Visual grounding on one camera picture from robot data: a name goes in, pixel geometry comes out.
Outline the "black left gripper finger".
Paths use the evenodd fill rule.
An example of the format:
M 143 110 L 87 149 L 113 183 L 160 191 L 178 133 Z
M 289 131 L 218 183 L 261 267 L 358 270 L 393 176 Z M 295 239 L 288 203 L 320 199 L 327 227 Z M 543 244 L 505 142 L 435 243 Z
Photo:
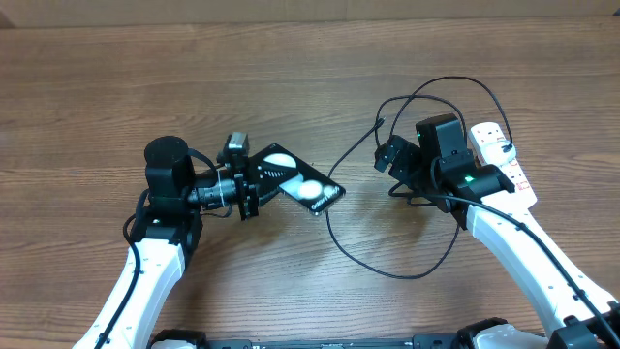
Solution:
M 297 175 L 297 162 L 291 155 L 255 155 L 251 158 L 251 182 L 253 184 L 277 187 Z
M 281 192 L 278 186 L 266 187 L 261 186 L 257 188 L 258 195 L 258 207 L 266 205 L 270 200 L 276 197 Z

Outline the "black smartphone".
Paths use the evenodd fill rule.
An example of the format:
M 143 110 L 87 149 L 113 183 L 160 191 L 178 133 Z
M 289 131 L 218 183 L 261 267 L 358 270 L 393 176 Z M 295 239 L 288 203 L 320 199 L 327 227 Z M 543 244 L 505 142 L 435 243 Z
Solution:
M 343 186 L 302 161 L 280 144 L 273 143 L 255 155 L 266 156 L 269 154 L 287 154 L 296 160 L 298 175 L 278 187 L 281 190 L 280 193 L 289 196 L 310 213 L 321 215 L 346 194 Z M 249 158 L 250 177 L 251 158 L 253 156 Z

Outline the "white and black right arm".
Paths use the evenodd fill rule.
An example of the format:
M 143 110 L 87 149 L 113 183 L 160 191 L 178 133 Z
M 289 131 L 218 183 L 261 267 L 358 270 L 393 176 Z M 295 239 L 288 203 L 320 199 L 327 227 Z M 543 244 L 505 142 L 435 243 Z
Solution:
M 418 140 L 397 135 L 378 146 L 375 167 L 451 214 L 502 264 L 535 309 L 543 335 L 502 318 L 460 329 L 454 348 L 616 348 L 619 302 L 588 278 L 533 217 L 537 198 L 499 124 L 470 128 L 452 114 L 416 126 Z

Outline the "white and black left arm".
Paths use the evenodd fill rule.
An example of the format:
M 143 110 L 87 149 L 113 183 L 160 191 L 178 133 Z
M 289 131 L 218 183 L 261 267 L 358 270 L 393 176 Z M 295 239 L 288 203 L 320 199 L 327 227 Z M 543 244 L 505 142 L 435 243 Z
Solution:
M 144 158 L 148 187 L 122 228 L 129 244 L 124 270 L 78 348 L 208 347 L 204 333 L 153 332 L 196 252 L 202 218 L 223 207 L 247 220 L 279 193 L 320 213 L 333 202 L 325 189 L 343 192 L 277 143 L 251 155 L 244 133 L 230 134 L 216 160 L 176 136 L 150 142 Z

